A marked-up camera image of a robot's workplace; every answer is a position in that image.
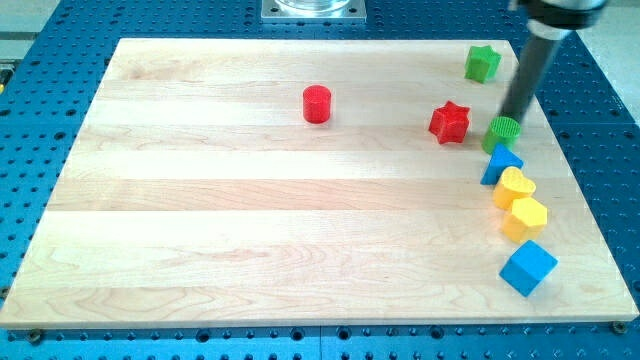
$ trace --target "wood grain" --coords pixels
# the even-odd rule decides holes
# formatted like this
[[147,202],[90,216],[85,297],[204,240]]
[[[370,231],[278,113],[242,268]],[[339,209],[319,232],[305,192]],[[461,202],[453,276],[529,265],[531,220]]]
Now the wood grain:
[[[463,78],[470,45],[503,55]],[[630,320],[638,311],[544,115],[516,152],[560,261],[529,297],[479,185],[516,64],[503,41],[124,39],[0,312],[7,328]],[[333,92],[330,122],[302,90]],[[470,106],[464,144],[425,131]]]

